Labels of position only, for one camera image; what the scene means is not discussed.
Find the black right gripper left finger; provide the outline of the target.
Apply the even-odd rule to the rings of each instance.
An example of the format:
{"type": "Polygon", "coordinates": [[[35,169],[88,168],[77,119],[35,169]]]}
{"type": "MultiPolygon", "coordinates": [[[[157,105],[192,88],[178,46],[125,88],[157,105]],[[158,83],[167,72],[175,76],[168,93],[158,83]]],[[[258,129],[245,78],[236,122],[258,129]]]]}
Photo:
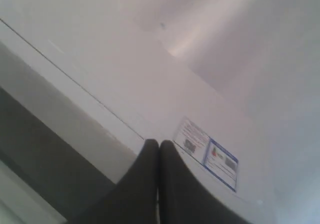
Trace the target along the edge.
{"type": "Polygon", "coordinates": [[[135,162],[105,197],[75,223],[157,223],[159,144],[147,139],[135,162]]]}

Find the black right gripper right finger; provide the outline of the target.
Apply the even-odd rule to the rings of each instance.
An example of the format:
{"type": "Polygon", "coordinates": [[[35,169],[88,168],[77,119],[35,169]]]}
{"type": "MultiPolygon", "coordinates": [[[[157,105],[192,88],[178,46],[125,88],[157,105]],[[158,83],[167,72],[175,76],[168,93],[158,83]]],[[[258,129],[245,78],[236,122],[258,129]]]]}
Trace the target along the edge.
{"type": "Polygon", "coordinates": [[[186,166],[173,142],[159,152],[161,223],[248,223],[212,196],[186,166]]]}

